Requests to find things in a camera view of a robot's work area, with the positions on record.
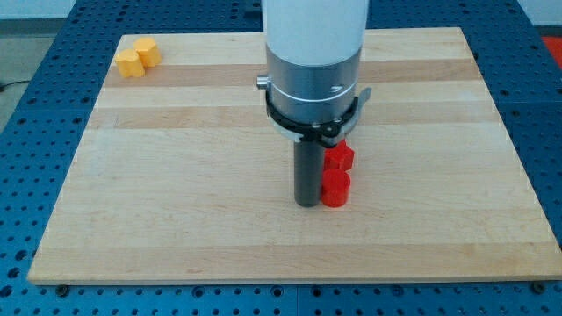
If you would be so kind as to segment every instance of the wood grain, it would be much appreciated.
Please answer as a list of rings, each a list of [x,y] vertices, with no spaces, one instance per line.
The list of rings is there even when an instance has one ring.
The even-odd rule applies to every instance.
[[[127,35],[129,47],[141,35]],[[28,278],[36,284],[557,279],[562,254],[457,28],[368,31],[349,202],[298,207],[260,33],[154,35],[112,65]]]

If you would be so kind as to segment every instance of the orange block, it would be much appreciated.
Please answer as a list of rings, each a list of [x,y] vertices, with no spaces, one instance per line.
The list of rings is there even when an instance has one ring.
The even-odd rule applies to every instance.
[[[119,69],[119,73],[127,78],[129,76],[144,76],[144,67],[139,54],[134,49],[126,49],[115,56],[115,63]]]
[[[162,62],[162,56],[158,50],[155,39],[145,37],[137,39],[134,44],[134,50],[139,53],[140,61],[144,67],[154,67]]]

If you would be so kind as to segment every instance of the blue pegboard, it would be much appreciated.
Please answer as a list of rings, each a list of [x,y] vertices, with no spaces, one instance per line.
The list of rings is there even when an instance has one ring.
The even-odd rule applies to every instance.
[[[562,315],[562,282],[70,287],[65,297],[29,284],[120,36],[261,31],[246,7],[242,0],[76,2],[0,135],[0,315]],[[562,75],[519,4],[371,0],[368,26],[462,27],[562,241]]]

